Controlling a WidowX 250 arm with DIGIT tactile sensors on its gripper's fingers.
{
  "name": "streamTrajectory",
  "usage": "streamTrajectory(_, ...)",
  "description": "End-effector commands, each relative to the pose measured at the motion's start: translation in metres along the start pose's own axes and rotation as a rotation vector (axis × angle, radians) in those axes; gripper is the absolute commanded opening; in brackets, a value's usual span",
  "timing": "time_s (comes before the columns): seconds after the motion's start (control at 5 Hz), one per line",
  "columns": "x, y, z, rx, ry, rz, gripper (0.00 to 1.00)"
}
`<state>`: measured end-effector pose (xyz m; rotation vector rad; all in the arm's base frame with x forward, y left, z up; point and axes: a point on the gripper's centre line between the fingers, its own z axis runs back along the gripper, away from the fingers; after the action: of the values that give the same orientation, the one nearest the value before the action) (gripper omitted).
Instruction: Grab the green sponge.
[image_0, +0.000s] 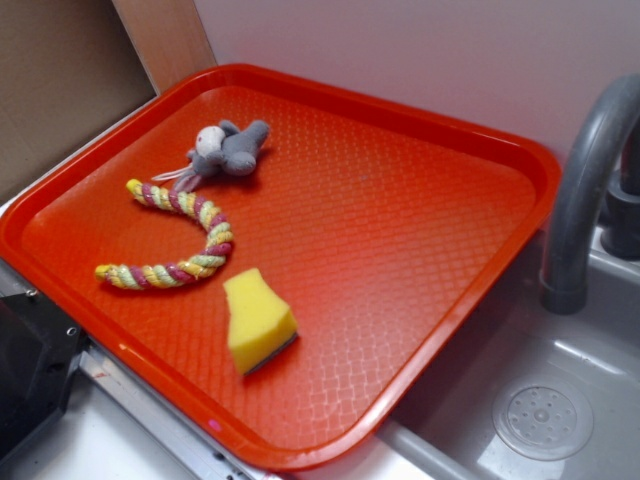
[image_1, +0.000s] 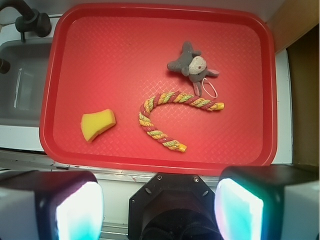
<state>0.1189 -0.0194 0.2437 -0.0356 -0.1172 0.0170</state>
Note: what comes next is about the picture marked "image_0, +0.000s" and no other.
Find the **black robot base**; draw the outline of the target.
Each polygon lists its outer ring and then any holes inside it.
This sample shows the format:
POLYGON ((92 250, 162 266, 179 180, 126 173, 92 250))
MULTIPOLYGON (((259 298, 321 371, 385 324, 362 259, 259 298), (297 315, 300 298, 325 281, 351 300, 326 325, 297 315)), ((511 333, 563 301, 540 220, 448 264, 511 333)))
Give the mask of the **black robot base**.
POLYGON ((1 462, 66 412, 86 335, 45 294, 1 299, 1 462))

